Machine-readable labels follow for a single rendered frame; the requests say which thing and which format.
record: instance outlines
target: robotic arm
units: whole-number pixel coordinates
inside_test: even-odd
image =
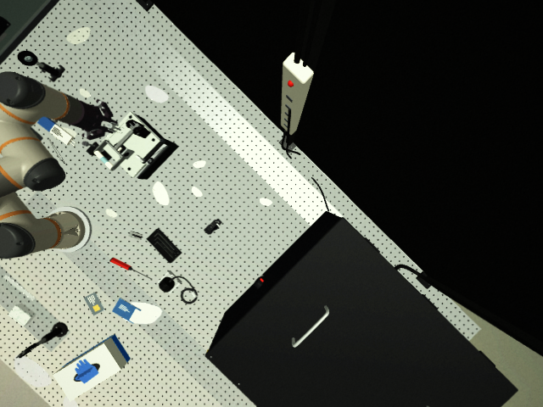
[[[59,120],[98,137],[115,123],[109,108],[83,103],[49,86],[14,72],[0,73],[0,258],[12,259],[49,248],[72,248],[84,234],[83,220],[71,212],[37,219],[17,191],[29,187],[46,191],[60,185],[66,174],[43,146],[31,126],[41,117]]]

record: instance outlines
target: white oval spot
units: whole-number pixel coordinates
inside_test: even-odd
[[[83,28],[78,28],[77,30],[72,31],[70,34],[68,34],[68,36],[66,37],[66,40],[70,44],[77,45],[88,40],[88,37],[90,36],[91,36],[91,29],[89,27],[83,27]]]
[[[86,91],[85,89],[81,88],[79,90],[79,94],[82,95],[84,98],[91,97],[91,93],[89,91]]]
[[[198,198],[204,195],[197,187],[193,187],[193,194],[195,197],[198,197]]]
[[[272,201],[268,198],[260,198],[260,203],[264,206],[270,206],[272,204]]]
[[[152,324],[162,315],[162,309],[156,305],[147,303],[130,303],[136,308],[130,317],[130,322],[133,324]]]
[[[168,205],[170,203],[170,197],[168,197],[168,191],[166,190],[166,187],[162,185],[162,182],[157,181],[156,184],[153,185],[153,195],[156,199],[156,202],[158,202],[161,205]]]
[[[15,372],[33,387],[46,387],[52,382],[49,374],[34,360],[26,356],[15,359]]]
[[[64,397],[64,407],[79,407],[75,400],[68,400],[67,397]]]
[[[145,87],[145,93],[153,102],[164,103],[168,100],[168,94],[156,86],[147,85]]]

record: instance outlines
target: black background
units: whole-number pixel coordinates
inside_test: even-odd
[[[336,2],[294,142],[429,276],[543,340],[540,13],[375,3]],[[155,2],[279,127],[298,4],[176,4]]]

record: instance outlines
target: red screwdriver handle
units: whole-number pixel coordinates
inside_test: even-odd
[[[123,269],[126,269],[126,270],[131,269],[131,267],[127,263],[123,263],[122,261],[116,259],[115,257],[113,259],[111,259],[110,262],[113,263],[114,265],[121,266]]]

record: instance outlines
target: screwdriver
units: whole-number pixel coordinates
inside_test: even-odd
[[[119,265],[121,266],[123,269],[126,269],[126,270],[132,270],[132,271],[135,271],[136,273],[139,273],[139,271],[137,270],[134,270],[132,269],[132,266],[131,265],[128,265],[127,263],[123,263],[122,261],[116,259],[115,257],[113,259],[110,260],[111,263],[113,263],[114,265]]]

